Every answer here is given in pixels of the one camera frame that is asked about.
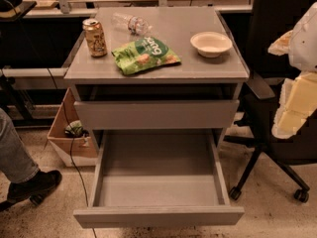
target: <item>cabinet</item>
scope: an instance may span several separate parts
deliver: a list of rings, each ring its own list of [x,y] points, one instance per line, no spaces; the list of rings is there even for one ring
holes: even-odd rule
[[[136,39],[111,15],[138,15],[181,64],[124,76],[111,50]],[[216,59],[189,42],[198,32],[226,33],[209,7],[100,8],[109,54],[90,56],[82,43],[65,80],[99,149],[85,228],[235,224],[243,215],[227,195],[217,146],[233,121],[249,72],[235,48]]]

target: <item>empty drawer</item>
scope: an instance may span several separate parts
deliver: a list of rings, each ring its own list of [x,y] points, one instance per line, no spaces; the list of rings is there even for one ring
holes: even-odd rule
[[[230,127],[238,100],[77,101],[85,129]]]
[[[244,213],[227,195],[207,130],[116,131],[100,147],[84,228],[232,225]]]

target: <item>black office chair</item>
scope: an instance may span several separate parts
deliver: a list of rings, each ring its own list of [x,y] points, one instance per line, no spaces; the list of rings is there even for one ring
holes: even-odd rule
[[[282,34],[291,30],[296,22],[317,0],[254,0],[251,22],[245,49],[242,55],[250,68],[251,78],[244,85],[241,94],[241,108],[244,117],[237,121],[238,126],[250,126],[254,138],[226,136],[225,141],[255,147],[252,157],[238,183],[230,191],[230,197],[238,199],[241,189],[261,153],[266,153],[276,162],[301,189],[294,195],[301,202],[309,198],[309,186],[290,167],[317,163],[317,112],[300,129],[297,135],[288,140],[279,140],[271,134],[275,111],[278,107],[280,86],[283,78],[295,78],[297,68],[291,67],[288,55],[274,56],[267,48]],[[265,79],[276,85],[268,85]]]

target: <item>black shoe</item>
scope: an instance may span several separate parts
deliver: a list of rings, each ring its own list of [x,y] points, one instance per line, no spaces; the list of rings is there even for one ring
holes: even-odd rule
[[[46,194],[61,181],[59,171],[44,173],[39,171],[33,178],[21,183],[10,183],[7,201],[16,203],[32,195]]]

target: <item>aluminum can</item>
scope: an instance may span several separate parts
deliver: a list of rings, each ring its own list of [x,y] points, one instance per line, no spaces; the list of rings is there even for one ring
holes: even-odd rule
[[[107,54],[107,46],[102,25],[96,19],[87,19],[82,22],[85,39],[92,57],[103,57]]]

